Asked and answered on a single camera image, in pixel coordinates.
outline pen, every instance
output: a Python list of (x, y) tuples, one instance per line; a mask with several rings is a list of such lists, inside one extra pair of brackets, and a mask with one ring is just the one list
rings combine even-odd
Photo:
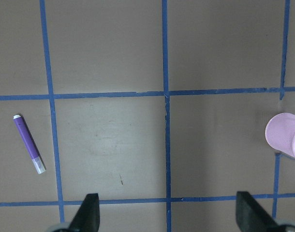
[(27, 129), (27, 125), (25, 124), (25, 121), (23, 120), (21, 115), (14, 115), (13, 121), (17, 127), (18, 132), (21, 135), (21, 138), (25, 144), (25, 147), (30, 155), (30, 158), (35, 165), (35, 168), (38, 172), (38, 174), (41, 174), (45, 172), (45, 167), (42, 163), (42, 160), (39, 156), (39, 152), (36, 148), (36, 145), (34, 141), (31, 138), (31, 135)]

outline vertical blue tape strip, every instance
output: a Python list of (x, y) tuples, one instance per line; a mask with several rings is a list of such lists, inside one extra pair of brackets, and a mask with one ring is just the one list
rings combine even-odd
[(59, 203), (59, 219), (60, 219), (60, 222), (64, 222), (65, 217), (64, 217), (64, 205), (63, 205), (63, 196), (62, 196), (62, 189), (61, 189), (59, 145), (58, 145), (58, 139), (57, 139), (56, 112), (55, 112), (55, 100), (54, 100), (53, 81), (52, 81), (52, 72), (51, 72), (51, 61), (50, 61), (50, 53), (49, 53), (49, 42), (48, 42), (47, 27), (46, 27), (45, 2), (44, 0), (39, 0), (39, 1), (40, 1), (42, 37), (43, 37), (43, 45), (44, 45), (45, 68), (46, 68), (47, 86), (48, 86), (50, 109), (51, 109), (56, 184), (57, 184), (57, 194), (58, 194), (58, 203)]
[(285, 1), (285, 10), (284, 10), (284, 29), (283, 29), (281, 82), (280, 82), (280, 100), (283, 99), (284, 94), (285, 94), (284, 83), (285, 83), (285, 72), (286, 72), (286, 55), (287, 55), (287, 36), (288, 36), (288, 27), (289, 27), (289, 10), (290, 10), (290, 0), (286, 0)]
[(276, 154), (275, 155), (275, 166), (274, 166), (273, 205), (272, 205), (272, 217), (273, 218), (276, 218), (276, 216), (277, 216), (280, 159), (281, 159), (281, 154)]
[(163, 91), (166, 109), (166, 218), (167, 232), (171, 232), (171, 164), (170, 164), (170, 94), (168, 75), (168, 27), (167, 27), (167, 0), (162, 0), (162, 69)]

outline black object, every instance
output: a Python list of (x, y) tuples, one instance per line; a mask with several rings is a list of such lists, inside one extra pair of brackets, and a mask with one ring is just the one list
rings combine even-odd
[(99, 197), (93, 193), (86, 195), (70, 226), (54, 232), (97, 232), (99, 225)]
[(295, 232), (295, 226), (278, 225), (248, 193), (236, 193), (236, 223), (242, 232)]

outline pink cup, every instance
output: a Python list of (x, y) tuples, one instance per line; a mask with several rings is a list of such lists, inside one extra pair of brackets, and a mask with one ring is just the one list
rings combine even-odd
[(265, 128), (265, 138), (274, 149), (295, 158), (295, 115), (275, 115)]

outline plastic cup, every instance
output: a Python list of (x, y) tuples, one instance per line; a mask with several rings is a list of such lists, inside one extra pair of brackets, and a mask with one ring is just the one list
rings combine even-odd
[(265, 138), (274, 149), (295, 158), (295, 115), (275, 115), (265, 128)]

